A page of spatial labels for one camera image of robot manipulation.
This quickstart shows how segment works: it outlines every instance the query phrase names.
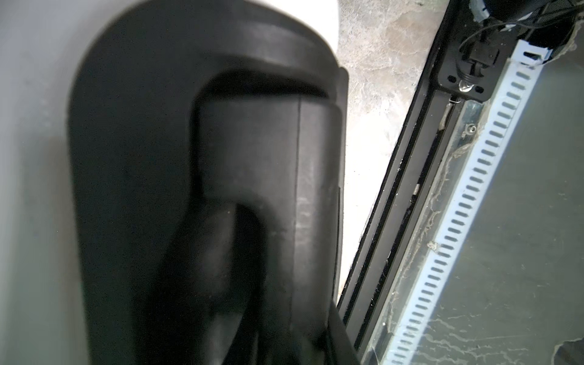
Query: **black plastic part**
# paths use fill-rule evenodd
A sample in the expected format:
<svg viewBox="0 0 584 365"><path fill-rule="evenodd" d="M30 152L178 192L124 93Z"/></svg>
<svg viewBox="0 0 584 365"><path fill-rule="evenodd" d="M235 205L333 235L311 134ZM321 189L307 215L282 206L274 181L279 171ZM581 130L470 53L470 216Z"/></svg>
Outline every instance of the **black plastic part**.
<svg viewBox="0 0 584 365"><path fill-rule="evenodd" d="M335 303L331 302L326 333L326 365L359 365L357 353L350 342L345 325L340 320Z"/></svg>
<svg viewBox="0 0 584 365"><path fill-rule="evenodd" d="M266 227L261 356L277 363L292 352L291 327L312 343L326 330L340 118L334 103L299 96L214 100L199 113L203 195L251 208Z"/></svg>
<svg viewBox="0 0 584 365"><path fill-rule="evenodd" d="M93 364L324 361L346 91L324 41L244 1L105 30L68 121Z"/></svg>
<svg viewBox="0 0 584 365"><path fill-rule="evenodd" d="M505 32L486 30L459 50L463 40L481 25L472 18L466 2L451 1L449 6L455 9L456 15L450 18L448 35L444 38L447 41L438 57L440 68L436 72L436 81L442 90L459 98L485 102L491 98L505 63L513 53L519 27ZM475 87L468 92L460 91L458 83L461 79Z"/></svg>
<svg viewBox="0 0 584 365"><path fill-rule="evenodd" d="M489 14L502 22L518 20L552 0L484 0Z"/></svg>
<svg viewBox="0 0 584 365"><path fill-rule="evenodd" d="M343 113L343 125L347 125L347 96L349 94L349 73L344 68L339 69L337 84L337 105ZM346 128L343 128L341 140L346 140ZM335 284L333 286L333 301L337 300L340 282L340 263L343 254L343 196L345 193L345 144L340 146L340 174L339 174L339 228L335 262Z"/></svg>
<svg viewBox="0 0 584 365"><path fill-rule="evenodd" d="M573 6L571 0L553 1L544 6L541 11L538 11L538 15L533 22L538 24L551 21L558 16L555 12L562 10L569 11ZM540 29L531 29L526 33L524 39L533 46L553 50L549 59L553 60L558 54L563 52L564 47L569 42L571 35L575 30L577 18L578 15L574 14L571 17L554 22L553 25Z"/></svg>

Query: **white plastic panel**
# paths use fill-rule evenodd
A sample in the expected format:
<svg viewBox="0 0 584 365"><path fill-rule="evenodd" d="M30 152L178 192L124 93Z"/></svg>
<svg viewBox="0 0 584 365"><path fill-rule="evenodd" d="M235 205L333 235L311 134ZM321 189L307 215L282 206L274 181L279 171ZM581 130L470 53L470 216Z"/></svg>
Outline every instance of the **white plastic panel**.
<svg viewBox="0 0 584 365"><path fill-rule="evenodd" d="M487 122L466 160L451 200L430 244L406 308L391 339L385 365L408 365L414 356L444 285L472 226L497 166L511 139L523 108L542 69L541 63L526 65L524 52L537 53L542 59L546 48L520 41L500 80Z"/></svg>

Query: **white surface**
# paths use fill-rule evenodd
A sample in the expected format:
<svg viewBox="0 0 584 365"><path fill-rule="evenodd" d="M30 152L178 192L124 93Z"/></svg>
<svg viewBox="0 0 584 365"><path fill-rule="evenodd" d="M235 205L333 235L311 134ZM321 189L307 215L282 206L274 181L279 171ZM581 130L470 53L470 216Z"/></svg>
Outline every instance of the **white surface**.
<svg viewBox="0 0 584 365"><path fill-rule="evenodd" d="M418 343L426 329L440 294L466 236L479 210L482 199L495 175L505 148L523 112L523 108L543 68L535 65L524 50L541 54L549 53L545 48L526 48L520 41L507 65L493 97L492 106L484 129L478 136L466 160L463 172L454 188L452 198L431 243L437 248L428 250L427 257L418 274L408 298L402 317L395 327L384 364L407 365L414 356ZM529 62L531 66L520 63Z"/></svg>
<svg viewBox="0 0 584 365"><path fill-rule="evenodd" d="M0 364L88 363L66 110L84 52L136 2L0 2Z"/></svg>
<svg viewBox="0 0 584 365"><path fill-rule="evenodd" d="M303 22L317 32L336 53L339 46L339 4L337 0L247 0L276 9Z"/></svg>

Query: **black metal frame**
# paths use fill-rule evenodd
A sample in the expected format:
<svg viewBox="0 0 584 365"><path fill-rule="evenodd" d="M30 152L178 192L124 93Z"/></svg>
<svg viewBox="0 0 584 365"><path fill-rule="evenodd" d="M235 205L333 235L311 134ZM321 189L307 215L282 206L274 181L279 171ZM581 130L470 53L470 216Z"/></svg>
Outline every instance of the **black metal frame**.
<svg viewBox="0 0 584 365"><path fill-rule="evenodd" d="M360 359L463 106L461 93L437 80L449 46L459 41L460 6L451 1L446 9L338 304Z"/></svg>

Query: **bolt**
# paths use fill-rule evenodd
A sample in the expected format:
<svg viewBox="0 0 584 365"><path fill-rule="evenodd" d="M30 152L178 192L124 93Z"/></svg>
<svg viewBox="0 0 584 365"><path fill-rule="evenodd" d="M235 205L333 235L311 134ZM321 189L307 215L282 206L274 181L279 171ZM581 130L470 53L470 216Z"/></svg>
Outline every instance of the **bolt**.
<svg viewBox="0 0 584 365"><path fill-rule="evenodd" d="M473 87L474 87L473 84L469 84L465 80L460 80L460 82L458 83L458 90L462 92L469 92L470 90L472 90Z"/></svg>
<svg viewBox="0 0 584 365"><path fill-rule="evenodd" d="M468 124L465 128L467 134L475 134L477 132L477 126L474 124Z"/></svg>

